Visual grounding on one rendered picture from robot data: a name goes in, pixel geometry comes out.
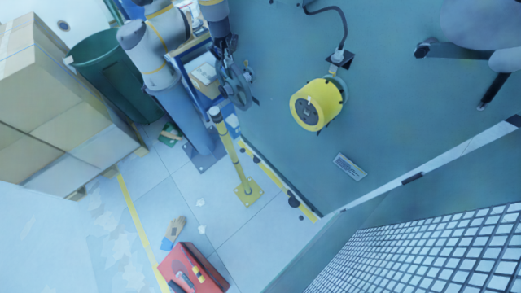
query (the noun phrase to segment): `power cord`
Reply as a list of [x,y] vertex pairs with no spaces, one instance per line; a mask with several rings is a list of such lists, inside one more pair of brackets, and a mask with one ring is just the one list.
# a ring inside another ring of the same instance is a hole
[[342,41],[340,42],[340,45],[339,45],[339,50],[342,50],[344,48],[345,39],[348,37],[348,21],[345,19],[344,12],[337,6],[324,7],[317,11],[308,11],[308,8],[306,8],[306,6],[303,6],[303,8],[304,8],[304,13],[306,15],[316,15],[316,14],[324,12],[324,11],[332,11],[332,10],[337,11],[339,13],[340,18],[342,19],[342,24],[344,25],[344,37],[342,38]]

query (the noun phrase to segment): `yellow ring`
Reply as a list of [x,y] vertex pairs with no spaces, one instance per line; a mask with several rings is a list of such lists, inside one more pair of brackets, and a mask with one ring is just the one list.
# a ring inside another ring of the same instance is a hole
[[154,74],[156,72],[158,72],[159,70],[163,69],[163,67],[166,65],[166,61],[163,62],[163,65],[161,65],[159,68],[157,68],[156,70],[154,71],[151,71],[151,72],[141,72],[142,74],[146,74],[146,75],[149,75],[149,74]]
[[147,15],[145,16],[147,18],[147,20],[151,20],[153,19],[154,17],[157,17],[159,15],[162,15],[163,13],[165,13],[166,11],[169,11],[170,9],[173,8],[173,4],[170,4],[168,5],[167,7],[161,9],[160,11],[157,11],[156,13],[152,13],[151,15]]
[[219,4],[223,1],[224,0],[208,0],[208,1],[199,0],[199,5],[211,6],[211,5]]
[[155,29],[154,24],[151,24],[148,20],[146,21],[146,23],[147,23],[147,25],[148,25],[150,28],[152,28],[152,30],[154,31],[154,33],[155,33],[155,34],[157,35],[157,37],[160,39],[161,43],[163,44],[164,51],[165,51],[166,53],[168,53],[168,52],[169,52],[169,49],[167,49],[166,44],[164,43],[163,37],[161,37],[161,35],[160,35],[160,32],[158,32],[157,29]]

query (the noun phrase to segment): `bollard base plate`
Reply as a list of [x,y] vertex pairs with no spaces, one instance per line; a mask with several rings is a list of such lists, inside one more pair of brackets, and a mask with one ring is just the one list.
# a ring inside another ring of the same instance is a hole
[[235,187],[234,193],[243,202],[244,206],[249,208],[264,194],[264,191],[259,185],[257,185],[253,178],[248,177],[247,179],[250,187],[252,188],[252,193],[250,195],[246,195],[242,184],[239,184],[239,186]]

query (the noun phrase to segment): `yellow bollard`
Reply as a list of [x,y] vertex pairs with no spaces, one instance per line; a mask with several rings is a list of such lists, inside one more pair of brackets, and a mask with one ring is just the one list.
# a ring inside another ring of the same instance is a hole
[[217,127],[222,144],[224,144],[225,149],[235,166],[235,171],[237,171],[237,175],[239,175],[241,180],[241,184],[234,189],[234,192],[243,202],[244,206],[249,208],[264,194],[264,191],[257,185],[253,178],[246,178],[244,175],[243,166],[241,166],[239,158],[237,157],[237,152],[235,151],[234,143],[232,142],[230,134],[228,133],[228,129],[226,128],[221,109],[219,109],[217,106],[214,106],[210,108],[208,113],[210,114],[210,117],[212,117],[213,123]]

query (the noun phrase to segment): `metal grate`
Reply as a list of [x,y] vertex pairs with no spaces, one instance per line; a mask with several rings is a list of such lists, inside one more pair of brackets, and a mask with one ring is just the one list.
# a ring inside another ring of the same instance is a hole
[[521,203],[358,230],[304,293],[521,293]]

